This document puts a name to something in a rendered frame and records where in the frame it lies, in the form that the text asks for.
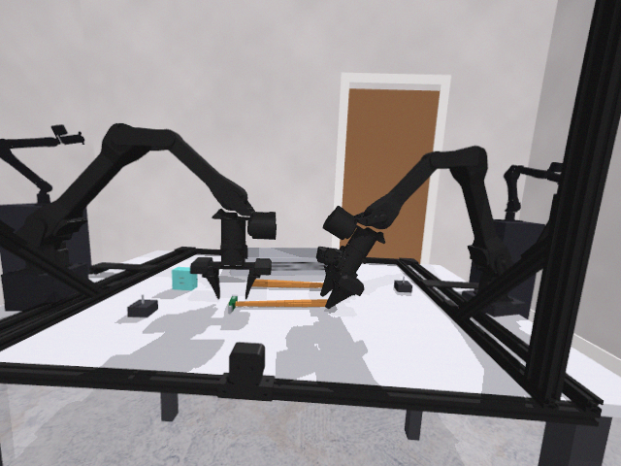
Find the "teal cube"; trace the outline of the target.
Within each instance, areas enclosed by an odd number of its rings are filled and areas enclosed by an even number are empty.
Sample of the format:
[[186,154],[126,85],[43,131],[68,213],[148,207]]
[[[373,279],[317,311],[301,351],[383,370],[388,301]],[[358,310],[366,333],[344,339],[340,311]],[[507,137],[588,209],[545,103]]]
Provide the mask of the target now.
[[193,290],[198,286],[197,274],[190,274],[189,267],[172,270],[172,287],[175,290]]

